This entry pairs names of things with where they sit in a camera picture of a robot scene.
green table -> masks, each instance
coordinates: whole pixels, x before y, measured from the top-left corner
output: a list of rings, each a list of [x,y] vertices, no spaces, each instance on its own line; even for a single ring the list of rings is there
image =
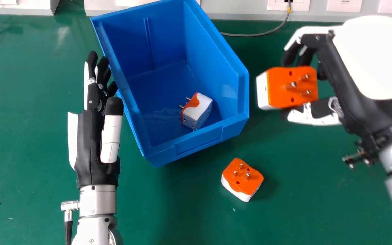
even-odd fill
[[[278,22],[215,24],[253,33]],[[126,245],[392,244],[383,168],[353,172],[341,160],[356,138],[342,127],[289,124],[256,106],[255,76],[279,65],[286,41],[309,24],[227,37],[251,76],[250,119],[240,136],[155,169],[124,122],[117,217]],[[0,244],[64,243],[60,203],[78,199],[67,112],[82,110],[90,50],[101,54],[79,1],[62,1],[55,17],[0,16]],[[234,157],[265,177],[249,203],[220,183]]]

gray cable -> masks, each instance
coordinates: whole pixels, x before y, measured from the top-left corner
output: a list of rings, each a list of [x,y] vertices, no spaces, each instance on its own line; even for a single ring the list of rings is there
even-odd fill
[[[260,36],[265,36],[267,34],[273,33],[275,31],[279,30],[282,26],[284,26],[288,20],[288,17],[290,16],[291,0],[287,0],[287,1],[288,1],[288,9],[289,10],[287,11],[287,15],[285,16],[285,19],[282,21],[282,23],[280,25],[273,28],[272,30],[262,32],[262,33],[256,33],[256,34],[234,34],[234,33],[227,33],[227,32],[220,32],[220,34],[222,34],[223,36],[228,36],[228,37],[260,37]]]

blue plastic bin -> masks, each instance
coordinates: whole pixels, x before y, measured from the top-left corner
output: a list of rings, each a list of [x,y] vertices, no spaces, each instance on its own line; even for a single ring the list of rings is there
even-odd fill
[[[249,73],[195,0],[161,0],[92,17],[142,155],[154,166],[240,134]],[[203,127],[181,124],[195,92],[213,99]]]

robotic hand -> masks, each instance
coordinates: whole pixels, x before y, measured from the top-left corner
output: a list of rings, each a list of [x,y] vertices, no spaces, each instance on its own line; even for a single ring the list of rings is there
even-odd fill
[[[319,79],[328,79],[334,97],[281,112],[287,121],[342,124],[359,136],[358,153],[343,160],[370,165],[380,160],[392,200],[392,18],[364,16],[330,27],[298,29],[284,48],[282,65],[310,65],[316,54]]]
[[[68,113],[69,162],[77,174],[78,201],[61,203],[66,244],[121,245],[117,231],[116,189],[120,174],[118,157],[123,102],[117,91],[109,61],[91,51],[84,65],[84,110]],[[72,211],[79,209],[77,234],[72,240]]]

robotic arm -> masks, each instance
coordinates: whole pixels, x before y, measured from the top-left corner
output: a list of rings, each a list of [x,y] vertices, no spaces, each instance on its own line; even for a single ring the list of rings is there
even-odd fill
[[[69,162],[77,175],[78,201],[61,203],[66,245],[123,244],[117,231],[116,189],[120,174],[118,157],[123,102],[117,91],[109,61],[91,51],[84,65],[84,110],[68,113]],[[72,212],[79,209],[77,234],[72,241]]]
[[[392,18],[365,16],[331,27],[303,27],[285,46],[282,65],[310,65],[319,59],[319,79],[328,79],[335,97],[283,110],[296,123],[339,121],[359,136],[358,153],[343,158],[351,167],[379,159],[388,174],[392,200]]]

